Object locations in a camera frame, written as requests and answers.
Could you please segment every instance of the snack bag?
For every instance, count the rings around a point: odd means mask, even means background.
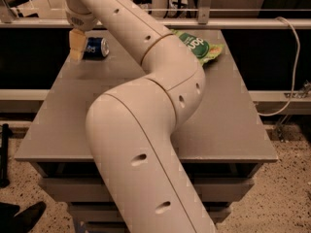
[[[198,58],[201,65],[217,58],[224,48],[223,44],[208,44],[201,38],[185,33],[183,31],[171,29],[171,31],[179,37],[179,39],[193,52]]]

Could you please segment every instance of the power cord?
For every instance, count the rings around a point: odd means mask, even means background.
[[[276,17],[276,19],[278,19],[281,22],[287,24],[292,29],[292,31],[294,33],[295,40],[297,42],[297,50],[296,50],[296,54],[295,54],[294,68],[293,68],[293,75],[292,75],[292,89],[291,89],[291,94],[290,94],[289,100],[288,100],[288,102],[285,104],[285,106],[283,108],[281,108],[279,111],[277,111],[275,113],[271,113],[271,114],[261,114],[261,113],[259,113],[259,115],[263,116],[263,117],[272,117],[272,116],[278,115],[281,112],[283,112],[286,108],[288,108],[288,106],[291,104],[292,97],[293,97],[293,94],[294,94],[295,73],[296,73],[297,63],[298,63],[299,54],[300,54],[300,41],[299,41],[299,37],[298,37],[297,32],[295,31],[294,27],[292,26],[292,24],[288,20],[283,18],[283,17]]]

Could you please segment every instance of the table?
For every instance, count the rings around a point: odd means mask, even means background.
[[[221,222],[230,204],[254,185],[259,167],[278,157],[221,31],[187,32],[211,44],[225,44],[218,59],[204,67],[201,105],[171,136],[211,218]],[[40,186],[54,200],[67,202],[74,220],[85,222],[88,231],[124,232],[126,226],[86,144],[85,118],[102,92],[144,72],[108,31],[90,35],[107,38],[110,55],[80,64],[66,60],[15,158],[30,162],[42,176]]]

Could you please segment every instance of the can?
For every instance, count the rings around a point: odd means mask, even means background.
[[[85,59],[100,60],[109,54],[108,41],[102,37],[89,37],[87,39]]]

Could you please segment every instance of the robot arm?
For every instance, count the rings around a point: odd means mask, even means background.
[[[66,1],[75,28],[99,19],[147,73],[103,93],[86,116],[91,153],[128,229],[216,232],[170,142],[202,98],[197,59],[129,0]]]

